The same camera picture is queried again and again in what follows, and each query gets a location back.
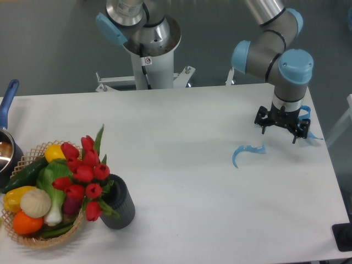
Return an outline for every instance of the artificial vegetable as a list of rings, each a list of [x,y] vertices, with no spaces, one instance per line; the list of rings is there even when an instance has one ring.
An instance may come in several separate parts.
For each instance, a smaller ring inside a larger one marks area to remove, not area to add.
[[[12,177],[9,183],[1,190],[3,194],[11,191],[13,189],[27,186],[35,185],[36,179],[38,177],[39,171],[48,165],[45,157],[39,158],[28,166],[19,171],[14,177]]]
[[[72,175],[66,165],[65,159],[54,159],[45,168],[43,173],[40,173],[37,179],[37,187],[49,194],[51,199],[51,207],[49,212],[44,216],[44,222],[48,226],[55,226],[60,223],[62,217],[62,204],[65,201],[66,194],[63,191],[56,190],[52,183],[57,178]]]
[[[33,189],[26,192],[21,199],[21,209],[26,215],[39,218],[49,211],[51,199],[49,195],[41,189]]]
[[[7,192],[4,196],[5,210],[13,213],[18,213],[21,211],[20,203],[23,195],[33,189],[35,189],[34,186],[22,186]]]
[[[40,236],[44,239],[57,238],[65,233],[67,233],[68,231],[70,231],[71,228],[73,227],[75,220],[76,220],[75,218],[72,218],[71,220],[69,220],[65,223],[61,223],[61,224],[58,224],[55,227],[52,227],[50,229],[43,230],[41,232]]]
[[[64,201],[64,205],[62,209],[66,215],[74,216],[79,213],[81,206],[82,206],[82,201],[75,200],[67,196]]]
[[[13,229],[19,235],[28,235],[40,230],[43,226],[43,217],[32,218],[25,214],[23,211],[19,211],[13,218]]]
[[[64,153],[61,150],[61,146],[57,144],[53,144],[47,147],[44,152],[44,156],[48,163],[57,158],[65,158]]]

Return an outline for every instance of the green cucumber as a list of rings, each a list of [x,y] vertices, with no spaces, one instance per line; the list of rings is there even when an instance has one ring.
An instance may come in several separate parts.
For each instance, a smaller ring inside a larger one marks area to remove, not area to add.
[[[12,177],[1,192],[5,194],[22,186],[35,185],[40,170],[46,166],[48,166],[48,162],[45,157],[33,161]]]

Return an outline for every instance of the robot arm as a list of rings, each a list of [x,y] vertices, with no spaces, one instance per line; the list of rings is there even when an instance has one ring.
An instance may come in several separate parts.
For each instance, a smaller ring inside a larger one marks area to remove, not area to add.
[[[165,18],[165,1],[107,0],[108,19],[129,40],[141,28],[154,27]]]
[[[165,14],[166,0],[107,0],[106,16],[99,14],[100,31],[131,55],[136,89],[173,87],[173,52],[181,32]]]
[[[252,15],[263,29],[254,42],[241,41],[232,56],[232,65],[274,85],[270,111],[260,107],[255,124],[265,128],[276,125],[288,129],[296,138],[307,138],[310,120],[298,115],[312,76],[313,59],[301,49],[287,47],[303,26],[301,15],[285,9],[280,0],[245,0]]]

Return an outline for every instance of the orange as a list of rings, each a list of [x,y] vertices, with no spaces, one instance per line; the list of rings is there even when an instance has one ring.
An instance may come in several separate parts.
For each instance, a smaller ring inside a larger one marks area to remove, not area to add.
[[[13,229],[19,235],[28,235],[41,229],[43,223],[43,217],[32,218],[23,211],[19,211],[13,218]]]

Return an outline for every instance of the gray floor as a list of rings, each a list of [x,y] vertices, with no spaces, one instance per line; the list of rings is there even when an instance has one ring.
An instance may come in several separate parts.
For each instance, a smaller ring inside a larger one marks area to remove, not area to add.
[[[168,14],[182,30],[175,71],[196,68],[194,86],[223,85],[232,51],[241,40],[261,32],[242,1],[168,0]],[[352,32],[347,12],[352,0],[283,0],[304,18],[304,28],[290,48],[313,56],[310,91],[326,135],[348,109],[352,94]],[[110,44],[95,25],[104,12],[98,0],[0,2],[0,96],[11,79],[18,95],[93,92],[101,77],[131,76],[129,55]],[[261,80],[235,73],[237,84]],[[330,149],[342,189],[352,193],[352,128]]]

